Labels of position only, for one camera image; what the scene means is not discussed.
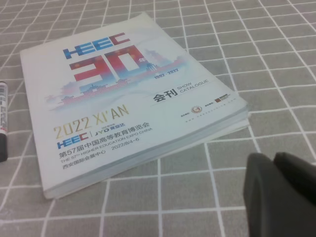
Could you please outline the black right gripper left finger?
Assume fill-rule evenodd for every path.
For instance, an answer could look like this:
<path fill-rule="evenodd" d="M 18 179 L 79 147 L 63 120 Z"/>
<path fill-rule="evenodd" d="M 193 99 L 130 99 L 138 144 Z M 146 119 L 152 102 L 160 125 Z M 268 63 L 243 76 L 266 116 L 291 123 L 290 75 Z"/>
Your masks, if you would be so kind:
<path fill-rule="evenodd" d="M 316 235 L 316 205 L 299 194 L 264 154 L 248 156 L 243 198 L 249 236 Z"/>

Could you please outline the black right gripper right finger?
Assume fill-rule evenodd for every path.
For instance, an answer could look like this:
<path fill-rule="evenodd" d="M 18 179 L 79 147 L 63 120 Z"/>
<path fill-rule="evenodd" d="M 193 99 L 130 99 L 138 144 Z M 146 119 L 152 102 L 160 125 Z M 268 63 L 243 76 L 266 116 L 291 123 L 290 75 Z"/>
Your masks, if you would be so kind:
<path fill-rule="evenodd" d="M 286 152 L 278 152 L 274 165 L 303 197 L 316 204 L 316 166 Z"/>

